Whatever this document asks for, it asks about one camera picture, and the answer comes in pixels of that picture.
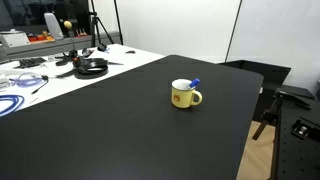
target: floor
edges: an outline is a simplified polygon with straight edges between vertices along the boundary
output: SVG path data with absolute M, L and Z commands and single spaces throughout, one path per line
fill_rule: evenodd
M 267 180 L 270 177 L 275 127 L 267 126 L 257 141 L 251 139 L 260 123 L 252 121 L 237 180 Z

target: yellow mug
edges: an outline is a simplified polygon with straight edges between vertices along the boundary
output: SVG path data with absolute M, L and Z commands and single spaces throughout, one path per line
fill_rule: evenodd
M 199 105 L 202 101 L 202 95 L 195 90 L 195 87 L 190 88 L 190 80 L 177 79 L 172 82 L 171 102 L 178 108 L 188 108 L 190 106 Z M 194 95 L 197 95 L 199 100 L 194 102 Z

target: black table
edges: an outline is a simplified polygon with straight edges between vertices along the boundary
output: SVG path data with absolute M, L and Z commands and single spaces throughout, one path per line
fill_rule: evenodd
M 299 97 L 304 97 L 307 99 L 315 100 L 315 97 L 311 94 L 311 92 L 306 88 L 299 88 L 294 86 L 282 85 L 281 88 L 276 91 L 287 92 Z
M 230 61 L 221 63 L 221 65 L 256 72 L 264 77 L 262 82 L 263 92 L 259 95 L 256 109 L 253 114 L 254 121 L 263 122 L 261 115 L 264 113 L 265 109 L 272 104 L 274 91 L 277 88 L 284 87 L 284 90 L 292 90 L 291 88 L 285 88 L 285 86 L 282 85 L 291 70 L 290 67 L 252 62 L 249 60 Z
M 302 99 L 312 105 L 311 110 L 283 100 L 276 126 L 271 179 L 320 179 L 320 142 L 301 140 L 292 134 L 292 126 L 299 117 L 320 123 L 320 103 Z
M 203 102 L 171 104 L 198 77 Z M 262 76 L 168 56 L 0 119 L 0 179 L 235 179 Z

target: mug handle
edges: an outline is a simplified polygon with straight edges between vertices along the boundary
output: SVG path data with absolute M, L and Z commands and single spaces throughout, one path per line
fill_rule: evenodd
M 199 91 L 193 91 L 192 93 L 193 93 L 193 95 L 197 95 L 199 97 L 199 100 L 198 100 L 198 102 L 194 102 L 193 99 L 192 99 L 190 104 L 193 105 L 193 106 L 199 105 L 201 103 L 201 101 L 202 101 L 201 93 Z

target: headphones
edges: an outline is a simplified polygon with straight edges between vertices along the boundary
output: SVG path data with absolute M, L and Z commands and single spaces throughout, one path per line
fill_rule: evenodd
M 84 57 L 73 58 L 73 69 L 67 73 L 58 75 L 58 78 L 75 75 L 78 79 L 92 79 L 108 73 L 108 61 L 103 58 Z

